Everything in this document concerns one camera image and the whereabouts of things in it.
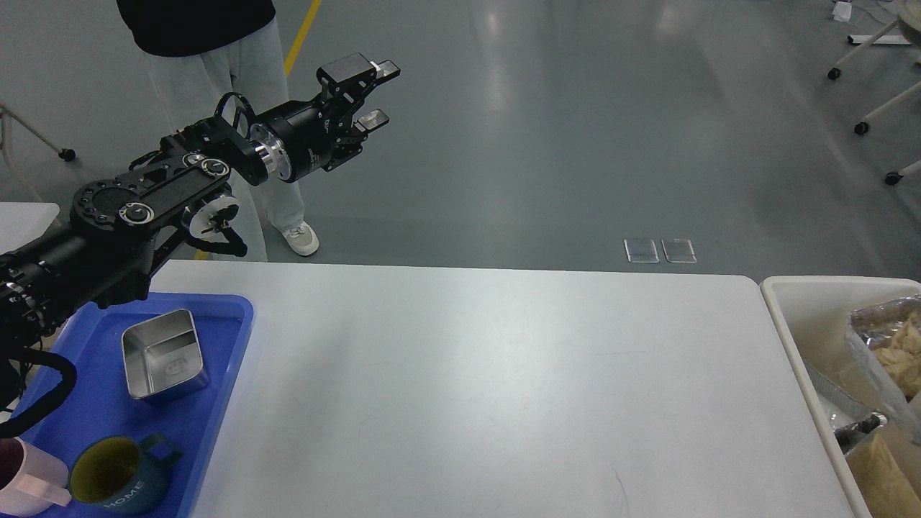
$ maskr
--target white table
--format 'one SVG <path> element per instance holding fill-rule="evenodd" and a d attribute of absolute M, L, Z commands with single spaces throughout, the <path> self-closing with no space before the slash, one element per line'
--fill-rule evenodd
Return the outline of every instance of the white table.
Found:
<path fill-rule="evenodd" d="M 59 210 L 56 204 L 0 202 L 0 253 L 41 236 Z"/>
<path fill-rule="evenodd" d="M 252 337 L 193 516 L 850 516 L 742 277 L 170 261 Z"/>

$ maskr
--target white sneaker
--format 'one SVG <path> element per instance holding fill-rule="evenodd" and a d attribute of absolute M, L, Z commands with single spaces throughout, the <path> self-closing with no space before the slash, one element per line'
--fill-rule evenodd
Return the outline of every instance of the white sneaker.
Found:
<path fill-rule="evenodd" d="M 282 232 L 282 235 L 285 236 L 285 241 L 288 241 L 291 250 L 298 255 L 307 257 L 320 248 L 320 240 L 317 239 L 317 234 L 307 224 L 307 221 L 301 221 L 293 229 Z"/>

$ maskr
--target black robotic arm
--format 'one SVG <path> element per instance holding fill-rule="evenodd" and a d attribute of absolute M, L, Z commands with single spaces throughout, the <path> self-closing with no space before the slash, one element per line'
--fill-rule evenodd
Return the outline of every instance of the black robotic arm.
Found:
<path fill-rule="evenodd" d="M 69 225 L 0 255 L 0 375 L 10 359 L 61 374 L 32 407 L 0 423 L 0 437 L 34 426 L 76 384 L 67 359 L 32 344 L 87 302 L 104 309 L 145 300 L 151 277 L 184 242 L 245 255 L 246 244 L 230 225 L 238 210 L 227 184 L 231 171 L 258 185 L 270 176 L 296 182 L 342 165 L 389 120 L 375 110 L 353 121 L 366 96 L 399 74 L 390 61 L 375 64 L 356 53 L 317 71 L 321 92 L 309 101 L 256 114 L 243 96 L 228 93 L 214 116 L 163 137 L 158 150 L 126 173 L 84 185 L 74 195 Z M 222 113 L 230 100 L 237 104 L 229 122 Z M 171 234 L 157 245 L 166 229 Z"/>

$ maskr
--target silver metal ring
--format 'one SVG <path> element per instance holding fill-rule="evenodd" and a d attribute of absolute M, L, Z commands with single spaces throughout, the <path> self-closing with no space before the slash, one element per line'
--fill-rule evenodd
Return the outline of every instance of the silver metal ring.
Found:
<path fill-rule="evenodd" d="M 143 208 L 145 212 L 147 213 L 146 217 L 141 221 L 134 221 L 133 219 L 128 218 L 128 210 L 134 207 L 137 207 L 137 206 Z M 118 209 L 118 217 L 121 218 L 122 221 L 124 221 L 128 225 L 131 225 L 132 227 L 135 225 L 145 225 L 147 223 L 150 223 L 151 221 L 154 220 L 154 216 L 155 216 L 154 209 L 140 202 L 128 202 L 124 204 L 122 208 Z"/>
<path fill-rule="evenodd" d="M 213 172 L 213 171 L 209 171 L 209 170 L 208 170 L 208 166 L 211 166 L 211 165 L 214 165 L 214 164 L 220 164 L 220 165 L 224 166 L 224 170 L 223 170 L 222 172 Z M 199 162 L 199 163 L 196 164 L 196 165 L 198 165 L 200 168 L 202 168 L 202 171 L 204 171 L 204 174 L 207 174 L 207 175 L 210 176 L 211 178 L 218 178 L 218 177 L 225 176 L 225 175 L 227 175 L 227 174 L 230 173 L 230 166 L 228 166 L 227 163 L 226 163 L 224 160 L 218 160 L 218 159 L 204 159 L 204 160 L 202 160 L 201 162 Z"/>
<path fill-rule="evenodd" d="M 207 157 L 201 153 L 189 153 L 182 157 L 182 162 L 187 166 L 193 166 Z"/>

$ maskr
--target stainless steel container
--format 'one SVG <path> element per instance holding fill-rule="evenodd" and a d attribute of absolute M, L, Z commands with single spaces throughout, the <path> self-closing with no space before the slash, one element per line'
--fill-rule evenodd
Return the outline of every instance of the stainless steel container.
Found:
<path fill-rule="evenodd" d="M 122 334 L 128 393 L 154 406 L 204 388 L 202 349 L 188 310 L 176 310 L 129 327 Z"/>

